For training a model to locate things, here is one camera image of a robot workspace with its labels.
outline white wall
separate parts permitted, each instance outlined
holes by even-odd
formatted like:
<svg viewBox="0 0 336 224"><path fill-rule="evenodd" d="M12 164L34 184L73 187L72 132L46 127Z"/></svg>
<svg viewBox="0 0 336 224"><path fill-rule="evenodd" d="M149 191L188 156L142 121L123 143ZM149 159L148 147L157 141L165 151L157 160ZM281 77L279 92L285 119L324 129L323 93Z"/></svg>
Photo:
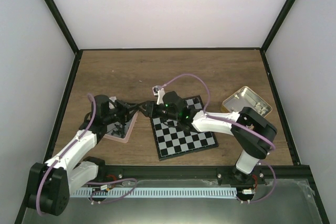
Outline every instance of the white wall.
<svg viewBox="0 0 336 224"><path fill-rule="evenodd" d="M74 55L43 0L0 5L0 222L14 223L29 169L43 161Z"/></svg>
<svg viewBox="0 0 336 224"><path fill-rule="evenodd" d="M336 0L297 0L267 51L303 164L336 223Z"/></svg>
<svg viewBox="0 0 336 224"><path fill-rule="evenodd" d="M54 0L78 47L261 47L285 0Z"/></svg>

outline wooden tabletop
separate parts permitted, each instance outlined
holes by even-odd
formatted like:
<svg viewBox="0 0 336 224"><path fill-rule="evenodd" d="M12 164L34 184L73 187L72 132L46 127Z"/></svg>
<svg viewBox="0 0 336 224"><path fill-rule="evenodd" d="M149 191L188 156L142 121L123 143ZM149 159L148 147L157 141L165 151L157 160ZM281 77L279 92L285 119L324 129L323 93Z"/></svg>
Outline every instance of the wooden tabletop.
<svg viewBox="0 0 336 224"><path fill-rule="evenodd" d="M80 61L54 154L75 135L90 111L86 94L106 94L128 102L155 100L152 86L162 85L182 73L193 73L211 92L209 112L220 112L221 103L248 86L273 108L267 115L278 129L277 149L267 157L273 165L291 165L284 132L258 50L109 50L85 51ZM202 84L183 77L165 88L181 97L201 95ZM103 138L87 155L118 165L234 165L242 148L233 136L216 133L219 147L159 161L150 119L138 115L128 143Z"/></svg>

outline ventilation grille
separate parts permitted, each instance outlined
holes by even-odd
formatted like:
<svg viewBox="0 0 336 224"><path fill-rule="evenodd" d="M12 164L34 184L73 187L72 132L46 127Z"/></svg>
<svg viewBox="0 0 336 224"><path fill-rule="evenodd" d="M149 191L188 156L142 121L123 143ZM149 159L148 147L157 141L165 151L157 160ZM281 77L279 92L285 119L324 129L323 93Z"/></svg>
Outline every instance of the ventilation grille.
<svg viewBox="0 0 336 224"><path fill-rule="evenodd" d="M130 188L114 188L106 192L98 192L94 198L119 198ZM83 187L71 195L71 198L88 198L93 188ZM127 198L216 198L235 199L236 188L136 188Z"/></svg>

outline black and white checkered board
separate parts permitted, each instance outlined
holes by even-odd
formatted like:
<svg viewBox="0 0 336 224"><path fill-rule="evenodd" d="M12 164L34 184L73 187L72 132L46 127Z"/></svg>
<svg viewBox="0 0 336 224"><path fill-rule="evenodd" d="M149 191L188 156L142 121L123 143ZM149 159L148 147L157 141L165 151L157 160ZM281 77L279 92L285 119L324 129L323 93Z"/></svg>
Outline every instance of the black and white checkered board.
<svg viewBox="0 0 336 224"><path fill-rule="evenodd" d="M184 102L188 108L203 108L200 96L186 98ZM159 160L218 147L218 142L213 132L184 132L179 127L176 127L176 121L162 118L153 118L151 123Z"/></svg>

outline brown wood surface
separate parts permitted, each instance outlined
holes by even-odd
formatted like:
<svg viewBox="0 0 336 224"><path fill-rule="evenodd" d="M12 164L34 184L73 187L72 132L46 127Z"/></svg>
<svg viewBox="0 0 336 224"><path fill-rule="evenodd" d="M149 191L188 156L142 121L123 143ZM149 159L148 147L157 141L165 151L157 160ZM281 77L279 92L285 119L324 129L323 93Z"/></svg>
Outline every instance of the brown wood surface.
<svg viewBox="0 0 336 224"><path fill-rule="evenodd" d="M211 92L210 112L220 112L222 101L248 86L273 108L267 119L276 126L277 150L267 157L273 165L291 165L291 158L267 75L258 50L85 51L72 88L55 146L56 154L75 135L90 111L86 94L106 94L129 102L155 100L151 87L181 73L202 78ZM181 97L207 94L199 81L183 77L168 87ZM159 161L150 120L138 115L128 143L102 139L88 155L120 165L234 165L242 148L233 136L216 133L219 147Z"/></svg>

